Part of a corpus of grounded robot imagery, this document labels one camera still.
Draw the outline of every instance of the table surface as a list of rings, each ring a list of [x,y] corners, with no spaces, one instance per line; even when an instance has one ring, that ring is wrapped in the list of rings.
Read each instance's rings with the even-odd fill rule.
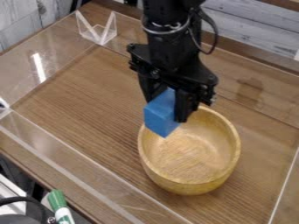
[[[109,10],[98,3],[88,3],[81,12],[92,23],[102,24]],[[134,42],[144,39],[140,31]],[[212,108],[232,121],[241,140],[241,156],[228,182],[201,196],[173,195],[145,176],[136,149],[145,101],[124,54],[93,45],[13,105],[13,110],[81,153],[72,157],[53,150],[46,157],[66,163],[80,177],[76,181],[92,189],[100,188],[97,170],[92,170],[93,164],[82,155],[193,223],[268,223],[299,144],[299,78],[220,49],[201,59],[220,80],[218,99]],[[114,219],[114,223],[124,223],[118,222],[117,215],[110,217],[92,192],[65,178],[4,133],[0,133],[0,143],[1,153],[48,188],[60,188],[70,205],[92,221],[105,223]],[[37,144],[52,147],[46,141]],[[297,195],[283,201],[275,223],[297,221],[299,209],[292,206]],[[106,217],[98,214],[105,209]],[[156,217],[148,219],[146,223],[161,223]]]

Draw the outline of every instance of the bowl rim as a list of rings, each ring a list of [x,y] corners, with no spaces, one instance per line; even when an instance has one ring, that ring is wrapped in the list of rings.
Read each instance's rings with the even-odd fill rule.
[[[204,182],[194,182],[194,181],[178,182],[176,179],[165,177],[164,174],[158,171],[158,169],[154,168],[153,164],[148,160],[148,158],[145,156],[145,153],[144,153],[144,147],[142,147],[142,143],[141,143],[141,137],[142,137],[142,133],[145,131],[145,125],[144,124],[141,125],[141,128],[140,128],[138,133],[137,133],[137,151],[138,151],[140,159],[145,163],[145,165],[149,168],[149,170],[158,177],[161,177],[162,179],[166,179],[168,181],[170,181],[170,182],[173,182],[176,184],[204,185],[204,184],[208,184],[208,183],[210,183],[213,181],[217,181],[218,179],[222,179],[232,172],[232,170],[233,170],[233,168],[234,168],[234,166],[237,164],[237,161],[238,161],[238,156],[240,156],[240,138],[238,138],[238,133],[237,133],[237,130],[236,130],[233,124],[230,123],[230,121],[228,120],[228,118],[224,115],[221,115],[218,112],[216,112],[210,108],[206,108],[204,106],[198,106],[198,110],[205,110],[206,112],[212,113],[214,116],[218,117],[218,119],[225,123],[225,125],[228,125],[230,133],[232,133],[232,136],[233,136],[233,138],[236,140],[236,149],[234,149],[234,153],[232,155],[233,159],[228,163],[228,167],[209,181],[204,181]]]

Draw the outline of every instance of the black cable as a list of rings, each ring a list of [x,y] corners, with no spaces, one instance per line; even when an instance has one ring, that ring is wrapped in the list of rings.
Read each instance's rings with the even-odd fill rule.
[[[216,48],[216,45],[218,43],[218,27],[217,27],[214,21],[212,20],[212,18],[208,16],[208,14],[202,11],[201,8],[198,8],[197,10],[192,10],[190,12],[198,19],[201,19],[202,21],[205,21],[209,24],[209,26],[213,30],[213,41],[212,41],[210,49],[206,52],[201,49],[201,45],[198,44],[198,42],[193,36],[192,29],[188,28],[192,42],[204,54],[212,54],[212,52]]]
[[[41,203],[37,202],[34,199],[28,198],[28,197],[12,197],[12,198],[6,198],[6,199],[0,199],[0,207],[5,206],[8,204],[12,204],[14,202],[30,202],[33,203],[41,210],[41,224],[46,223],[46,213],[45,213],[45,208],[42,207]]]

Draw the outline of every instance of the blue cube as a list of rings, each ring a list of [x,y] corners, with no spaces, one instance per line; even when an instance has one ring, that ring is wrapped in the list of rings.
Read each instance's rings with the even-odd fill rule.
[[[174,92],[168,88],[144,107],[144,125],[161,137],[178,127],[173,121]]]

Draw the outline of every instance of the marker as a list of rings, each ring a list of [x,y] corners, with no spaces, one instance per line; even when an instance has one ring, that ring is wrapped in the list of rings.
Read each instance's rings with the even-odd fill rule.
[[[74,224],[70,216],[70,210],[68,209],[66,201],[60,190],[50,191],[48,201],[50,203],[50,209],[54,212],[57,224]]]

